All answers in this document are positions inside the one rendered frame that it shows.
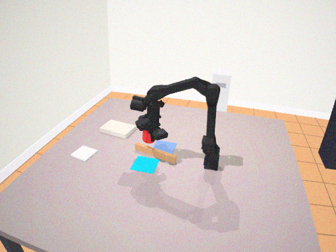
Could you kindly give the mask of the tan wooden bar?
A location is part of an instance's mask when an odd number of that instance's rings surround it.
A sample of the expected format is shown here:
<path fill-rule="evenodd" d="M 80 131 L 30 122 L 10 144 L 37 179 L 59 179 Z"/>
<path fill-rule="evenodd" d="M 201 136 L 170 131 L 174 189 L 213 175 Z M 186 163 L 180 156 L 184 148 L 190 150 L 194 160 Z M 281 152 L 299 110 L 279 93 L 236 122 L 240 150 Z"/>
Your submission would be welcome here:
<path fill-rule="evenodd" d="M 162 159 L 164 161 L 168 161 L 173 164 L 176 163 L 176 155 L 152 148 L 150 146 L 143 145 L 141 143 L 135 143 L 135 150 Z"/>

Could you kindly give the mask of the cream flat rectangular block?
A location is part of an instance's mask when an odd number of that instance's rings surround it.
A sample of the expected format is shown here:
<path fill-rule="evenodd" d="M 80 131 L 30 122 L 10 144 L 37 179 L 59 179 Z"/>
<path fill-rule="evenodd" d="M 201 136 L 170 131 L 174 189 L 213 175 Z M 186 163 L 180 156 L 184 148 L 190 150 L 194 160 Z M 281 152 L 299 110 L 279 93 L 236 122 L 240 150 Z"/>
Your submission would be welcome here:
<path fill-rule="evenodd" d="M 110 120 L 100 127 L 100 132 L 126 139 L 133 131 L 136 130 L 136 125 L 127 124 L 124 122 Z"/>

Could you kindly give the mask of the white flat square pad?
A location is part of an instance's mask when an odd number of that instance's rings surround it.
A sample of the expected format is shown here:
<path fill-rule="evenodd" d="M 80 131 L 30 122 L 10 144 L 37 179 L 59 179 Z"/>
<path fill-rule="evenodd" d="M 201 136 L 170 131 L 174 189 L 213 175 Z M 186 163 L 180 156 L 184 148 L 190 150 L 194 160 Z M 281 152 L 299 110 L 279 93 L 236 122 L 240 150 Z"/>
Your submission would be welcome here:
<path fill-rule="evenodd" d="M 98 151 L 95 149 L 91 149 L 86 146 L 80 147 L 78 150 L 76 150 L 74 153 L 71 154 L 72 157 L 78 158 L 83 161 L 87 161 L 89 158 L 91 158 L 94 154 L 96 154 Z"/>

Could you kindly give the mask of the red translucent cup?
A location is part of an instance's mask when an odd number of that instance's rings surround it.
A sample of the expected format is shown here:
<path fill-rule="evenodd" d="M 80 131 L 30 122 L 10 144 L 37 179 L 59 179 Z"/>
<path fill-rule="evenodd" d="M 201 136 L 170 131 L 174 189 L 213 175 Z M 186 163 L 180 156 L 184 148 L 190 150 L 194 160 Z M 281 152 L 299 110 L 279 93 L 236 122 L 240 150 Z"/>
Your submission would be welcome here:
<path fill-rule="evenodd" d="M 155 142 L 155 140 L 153 142 L 151 142 L 151 135 L 146 130 L 143 130 L 142 140 L 145 143 L 154 143 Z"/>

